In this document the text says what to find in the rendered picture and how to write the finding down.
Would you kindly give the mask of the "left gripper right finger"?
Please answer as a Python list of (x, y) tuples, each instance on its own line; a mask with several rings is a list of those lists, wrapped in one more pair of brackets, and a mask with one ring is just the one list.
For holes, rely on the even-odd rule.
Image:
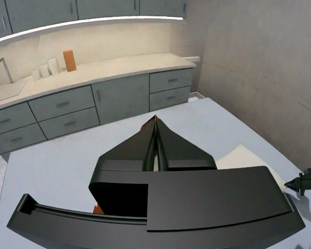
[(158, 171), (217, 169), (212, 155), (173, 132), (157, 119)]

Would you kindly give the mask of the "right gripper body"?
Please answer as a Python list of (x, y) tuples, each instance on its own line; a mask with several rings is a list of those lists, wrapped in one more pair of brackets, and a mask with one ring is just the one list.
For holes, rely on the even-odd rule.
[(295, 179), (295, 184), (297, 192), (301, 191), (301, 196), (304, 196), (305, 190), (311, 190), (311, 179), (302, 179), (303, 174), (299, 173), (297, 179)]

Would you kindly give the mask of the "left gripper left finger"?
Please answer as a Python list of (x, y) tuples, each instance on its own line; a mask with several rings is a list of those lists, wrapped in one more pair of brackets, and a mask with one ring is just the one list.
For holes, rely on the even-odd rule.
[(154, 161), (155, 119), (151, 119), (142, 130), (102, 154), (94, 171), (100, 168), (154, 171)]

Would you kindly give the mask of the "brown polka-dot pillowcase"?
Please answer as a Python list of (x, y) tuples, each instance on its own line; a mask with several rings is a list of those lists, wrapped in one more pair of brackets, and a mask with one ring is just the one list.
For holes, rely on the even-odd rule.
[[(157, 160), (157, 119), (158, 117), (154, 115), (151, 119), (155, 119), (155, 161), (154, 161), (154, 171), (158, 171), (158, 160)], [(150, 119), (150, 120), (151, 120)], [(145, 125), (150, 121), (148, 120), (144, 125), (142, 125), (141, 130), (145, 127)], [(104, 214), (99, 205), (95, 204), (93, 213)]]

